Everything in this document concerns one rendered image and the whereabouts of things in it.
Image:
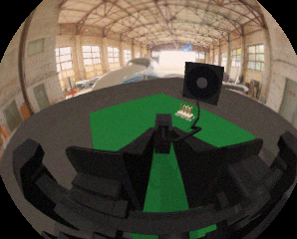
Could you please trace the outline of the green circuit board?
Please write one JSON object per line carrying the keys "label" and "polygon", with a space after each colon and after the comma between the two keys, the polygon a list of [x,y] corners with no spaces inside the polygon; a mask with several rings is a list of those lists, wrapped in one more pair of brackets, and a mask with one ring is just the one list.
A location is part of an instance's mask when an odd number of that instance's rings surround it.
{"label": "green circuit board", "polygon": [[[172,126],[177,126],[185,132],[195,130],[191,127],[197,119],[197,107],[159,93],[90,113],[94,148],[121,150],[125,144],[132,143],[138,135],[153,126],[156,115],[171,115]],[[211,143],[212,146],[215,144],[216,147],[230,144],[232,146],[234,143],[245,143],[246,140],[255,139],[255,135],[243,130],[243,127],[202,108],[200,119],[196,121],[195,126],[201,127],[201,131],[193,136]],[[172,144],[169,154],[159,154],[159,151],[156,154],[154,144],[144,212],[189,210],[185,196],[187,195],[181,182],[179,164]],[[216,230],[216,224],[188,231],[189,239],[201,238],[212,230]]]}

